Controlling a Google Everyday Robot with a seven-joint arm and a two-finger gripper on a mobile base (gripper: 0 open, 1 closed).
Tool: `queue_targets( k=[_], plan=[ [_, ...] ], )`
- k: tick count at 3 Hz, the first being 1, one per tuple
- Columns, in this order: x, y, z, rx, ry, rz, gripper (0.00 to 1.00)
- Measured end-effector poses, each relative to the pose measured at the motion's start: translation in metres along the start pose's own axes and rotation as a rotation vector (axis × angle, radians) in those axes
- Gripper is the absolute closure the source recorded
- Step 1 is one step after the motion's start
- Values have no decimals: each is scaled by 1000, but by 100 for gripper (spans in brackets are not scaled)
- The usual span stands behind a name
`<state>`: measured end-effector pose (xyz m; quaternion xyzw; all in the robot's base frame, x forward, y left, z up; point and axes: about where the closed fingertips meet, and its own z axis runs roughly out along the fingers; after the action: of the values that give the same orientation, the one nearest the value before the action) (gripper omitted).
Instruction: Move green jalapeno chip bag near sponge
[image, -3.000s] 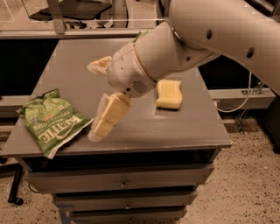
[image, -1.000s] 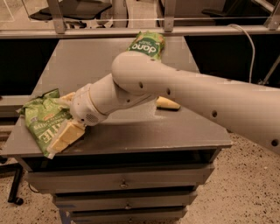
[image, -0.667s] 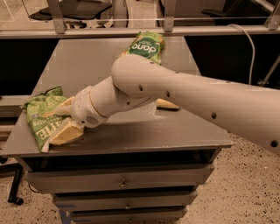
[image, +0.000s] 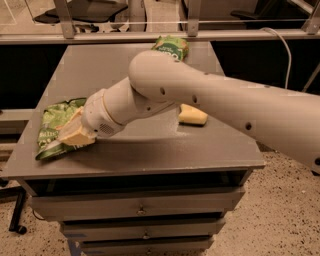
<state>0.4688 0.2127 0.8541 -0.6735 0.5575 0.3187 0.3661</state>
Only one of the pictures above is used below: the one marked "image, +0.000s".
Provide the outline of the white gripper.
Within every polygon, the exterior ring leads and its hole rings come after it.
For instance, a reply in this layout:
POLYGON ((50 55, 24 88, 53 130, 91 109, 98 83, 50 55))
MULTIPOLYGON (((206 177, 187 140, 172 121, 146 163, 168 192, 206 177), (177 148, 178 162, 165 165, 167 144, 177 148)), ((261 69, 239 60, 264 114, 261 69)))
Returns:
POLYGON ((106 89, 99 90, 87 99, 84 108, 80 107, 75 111, 70 120, 59 130, 60 142, 70 146, 92 144, 96 135, 108 138, 124 129, 124 126, 115 122, 108 113, 105 93, 106 89), (94 133, 82 127, 82 124, 94 133))

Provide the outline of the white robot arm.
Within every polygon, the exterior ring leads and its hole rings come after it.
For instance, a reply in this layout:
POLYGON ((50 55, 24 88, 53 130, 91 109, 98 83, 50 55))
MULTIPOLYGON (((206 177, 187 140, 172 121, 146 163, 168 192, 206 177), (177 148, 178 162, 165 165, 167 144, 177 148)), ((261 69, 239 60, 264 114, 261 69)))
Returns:
POLYGON ((58 140, 90 144, 176 104, 193 106, 320 171, 320 96, 205 73, 155 50, 137 54, 125 79, 91 95, 58 140))

